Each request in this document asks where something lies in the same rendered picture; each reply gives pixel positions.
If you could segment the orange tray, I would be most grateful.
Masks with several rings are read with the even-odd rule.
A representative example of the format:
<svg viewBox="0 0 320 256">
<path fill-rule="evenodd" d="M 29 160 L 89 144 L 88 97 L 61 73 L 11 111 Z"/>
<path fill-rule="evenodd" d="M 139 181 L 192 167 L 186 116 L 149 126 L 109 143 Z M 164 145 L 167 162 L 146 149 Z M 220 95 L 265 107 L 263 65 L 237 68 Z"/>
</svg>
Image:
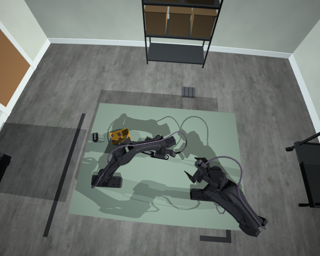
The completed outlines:
<svg viewBox="0 0 320 256">
<path fill-rule="evenodd" d="M 118 133 L 120 133 L 121 136 Z M 112 135 L 114 135 L 114 136 L 112 136 Z M 123 142 L 126 139 L 126 136 L 128 136 L 128 138 L 131 139 L 131 137 L 129 135 L 128 128 L 112 132 L 112 133 L 110 133 L 110 136 L 111 136 L 111 140 L 112 140 L 113 145 Z M 121 137 L 122 137 L 122 141 L 120 139 Z M 117 140 L 117 142 L 114 142 L 113 140 Z"/>
</svg>

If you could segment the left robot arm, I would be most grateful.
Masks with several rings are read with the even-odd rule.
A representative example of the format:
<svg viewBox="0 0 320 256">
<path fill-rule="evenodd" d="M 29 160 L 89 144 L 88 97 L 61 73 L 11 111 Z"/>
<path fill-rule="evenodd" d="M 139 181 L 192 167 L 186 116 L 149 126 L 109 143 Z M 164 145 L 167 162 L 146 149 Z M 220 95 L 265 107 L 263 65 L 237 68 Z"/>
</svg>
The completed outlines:
<svg viewBox="0 0 320 256">
<path fill-rule="evenodd" d="M 161 139 L 163 139 L 163 136 L 160 136 L 160 135 L 157 135 L 155 138 L 151 140 L 140 141 L 140 142 L 131 141 L 130 138 L 125 139 L 122 143 L 120 143 L 114 149 L 118 148 L 119 146 L 123 146 L 127 144 L 133 145 L 133 146 L 128 146 L 128 149 L 129 149 L 128 152 L 125 149 L 126 146 L 115 150 L 109 162 L 110 166 L 108 167 L 107 165 L 104 169 L 99 170 L 98 175 L 93 175 L 91 185 L 95 186 L 98 183 L 97 186 L 120 187 L 121 177 L 113 176 L 114 172 L 120 166 L 123 166 L 129 163 L 133 159 L 133 157 L 140 152 L 149 151 L 149 150 L 157 150 L 158 152 L 163 152 L 166 148 L 169 148 L 176 144 L 176 140 L 173 136 L 162 141 L 157 141 Z M 106 170 L 107 167 L 108 169 Z M 100 180 L 98 182 L 99 178 Z"/>
</svg>

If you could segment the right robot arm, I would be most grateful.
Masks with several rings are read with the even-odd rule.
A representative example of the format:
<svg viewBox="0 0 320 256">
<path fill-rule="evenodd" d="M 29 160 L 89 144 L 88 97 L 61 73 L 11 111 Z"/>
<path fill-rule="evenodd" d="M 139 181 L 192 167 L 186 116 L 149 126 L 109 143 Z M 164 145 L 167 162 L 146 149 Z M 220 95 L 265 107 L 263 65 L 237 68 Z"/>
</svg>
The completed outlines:
<svg viewBox="0 0 320 256">
<path fill-rule="evenodd" d="M 242 200 L 240 199 L 238 185 L 227 179 L 226 174 L 222 172 L 220 167 L 211 167 L 209 175 L 209 184 L 204 189 L 192 189 L 192 199 L 217 203 L 236 219 L 244 233 L 258 237 L 261 232 L 259 227 L 260 225 L 265 226 L 268 223 L 267 219 L 254 212 L 239 188 Z"/>
</svg>

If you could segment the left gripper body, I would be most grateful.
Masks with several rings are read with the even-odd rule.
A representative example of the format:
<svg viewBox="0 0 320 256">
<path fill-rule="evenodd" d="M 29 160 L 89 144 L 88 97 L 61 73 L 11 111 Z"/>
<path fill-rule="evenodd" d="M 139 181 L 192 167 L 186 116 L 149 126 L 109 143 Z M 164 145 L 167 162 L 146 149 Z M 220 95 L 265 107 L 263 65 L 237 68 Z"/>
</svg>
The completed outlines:
<svg viewBox="0 0 320 256">
<path fill-rule="evenodd" d="M 158 152 L 158 151 L 156 150 L 155 158 L 164 159 L 166 154 L 170 154 L 170 155 L 172 155 L 172 156 L 175 157 L 176 152 L 173 151 L 173 150 L 170 150 L 170 149 L 165 149 L 163 152 Z"/>
</svg>

